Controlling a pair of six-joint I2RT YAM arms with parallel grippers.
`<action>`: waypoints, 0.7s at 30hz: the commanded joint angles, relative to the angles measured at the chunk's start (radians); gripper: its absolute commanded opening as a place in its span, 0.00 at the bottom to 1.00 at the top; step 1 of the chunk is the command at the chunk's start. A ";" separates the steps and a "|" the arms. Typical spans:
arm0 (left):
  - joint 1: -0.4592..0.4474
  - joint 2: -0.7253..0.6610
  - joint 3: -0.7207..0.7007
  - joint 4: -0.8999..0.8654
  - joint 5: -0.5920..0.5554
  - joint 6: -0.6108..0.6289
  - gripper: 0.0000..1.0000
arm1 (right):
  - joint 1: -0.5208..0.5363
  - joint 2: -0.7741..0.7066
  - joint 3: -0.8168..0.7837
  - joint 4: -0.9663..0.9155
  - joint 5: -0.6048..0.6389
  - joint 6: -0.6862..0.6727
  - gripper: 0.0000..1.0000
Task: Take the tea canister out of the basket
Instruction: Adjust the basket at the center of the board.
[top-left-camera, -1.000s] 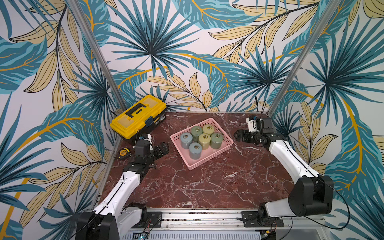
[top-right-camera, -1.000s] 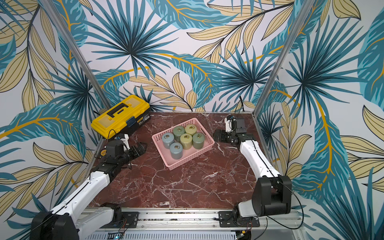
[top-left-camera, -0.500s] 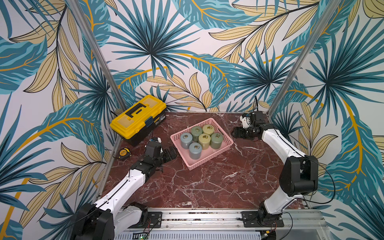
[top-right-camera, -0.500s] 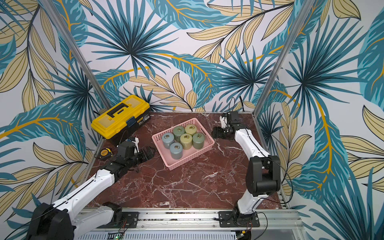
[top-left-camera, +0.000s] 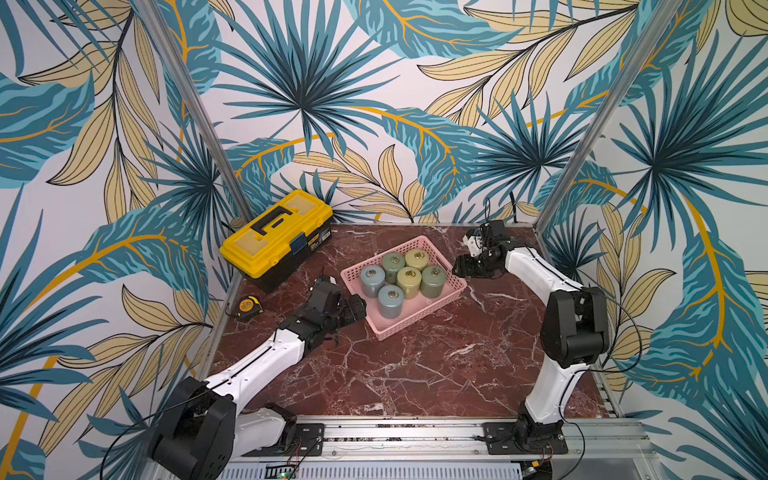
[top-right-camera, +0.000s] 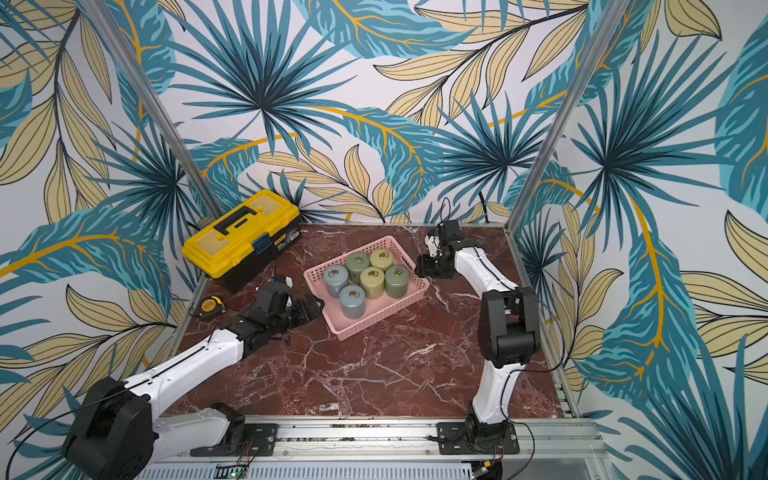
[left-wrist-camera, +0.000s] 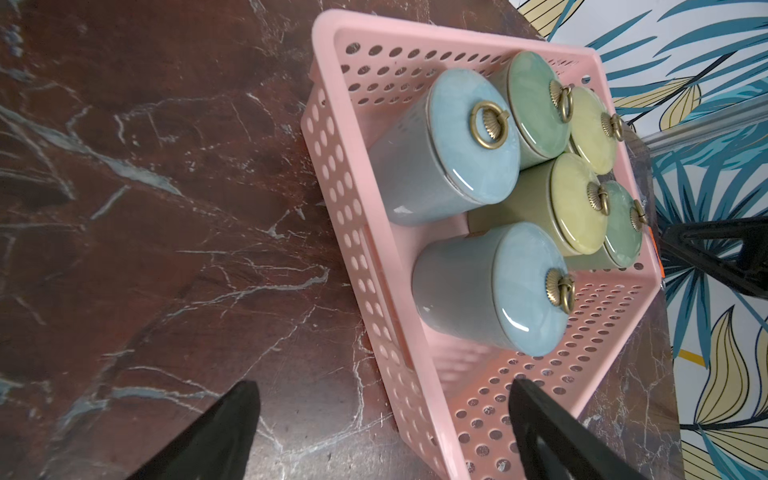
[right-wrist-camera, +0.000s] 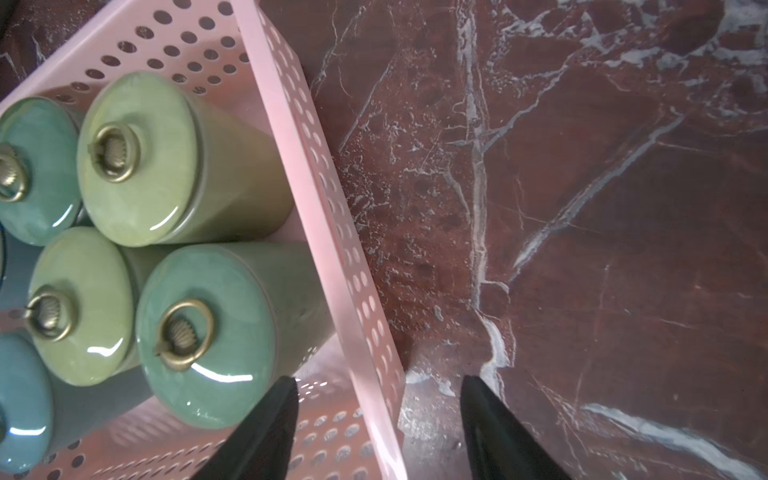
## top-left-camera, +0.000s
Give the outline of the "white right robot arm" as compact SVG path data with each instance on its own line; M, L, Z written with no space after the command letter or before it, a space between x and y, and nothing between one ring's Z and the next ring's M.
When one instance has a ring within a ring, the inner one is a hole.
M568 452L562 427L565 407L578 381L611 344L607 299L559 272L533 247L508 235L501 220L487 221L462 239L468 252L452 273L491 279L509 273L544 304L539 339L545 357L535 385L513 422L485 423L482 441L491 455Z

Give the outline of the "dark green front tea canister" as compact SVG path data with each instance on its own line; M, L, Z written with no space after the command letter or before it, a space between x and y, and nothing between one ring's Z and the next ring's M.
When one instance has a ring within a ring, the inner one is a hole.
M439 265L429 265L421 271L420 293L429 299L436 299L442 295L447 274Z

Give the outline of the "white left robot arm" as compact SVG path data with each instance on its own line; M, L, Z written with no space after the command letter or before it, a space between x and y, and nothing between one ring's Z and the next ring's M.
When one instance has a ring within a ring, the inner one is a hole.
M304 446L293 414L247 404L277 376L331 335L366 316L366 301L324 276L306 302L244 358L204 380L188 377L172 390L148 444L148 456L179 479L215 479L234 457L260 451L291 454Z

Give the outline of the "pink perforated plastic basket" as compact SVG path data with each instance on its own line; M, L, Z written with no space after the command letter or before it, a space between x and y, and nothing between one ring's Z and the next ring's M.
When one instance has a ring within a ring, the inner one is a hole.
M407 251L419 248L426 252L429 265L435 264L443 268L447 273L447 279L444 283L441 295L431 299L418 293L414 299L405 300L401 314L395 319L385 318L378 308L378 301L368 299L363 294L362 276L365 267L379 264L387 253L399 252L405 254ZM404 328L412 325L416 321L435 313L437 310L447 306L449 303L457 300L463 291L467 288L467 282L451 273L451 267L447 258L439 249L424 235L417 236L411 240L401 243L378 255L370 257L364 261L354 264L341 271L341 279L352 294L361 295L367 302L366 322L379 341L383 341Z

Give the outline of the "blue front tea canister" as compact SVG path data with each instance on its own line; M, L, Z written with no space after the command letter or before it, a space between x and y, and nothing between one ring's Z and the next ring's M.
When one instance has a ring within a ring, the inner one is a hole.
M386 284L378 291L377 301L379 314L385 319L393 320L402 313L405 294L397 285Z

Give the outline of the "yellow-green front tea canister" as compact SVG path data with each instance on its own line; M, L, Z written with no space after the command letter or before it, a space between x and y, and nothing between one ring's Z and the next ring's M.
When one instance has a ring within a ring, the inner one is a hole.
M404 298L415 298L420 291L422 273L418 268L406 266L397 272L396 285L402 290Z

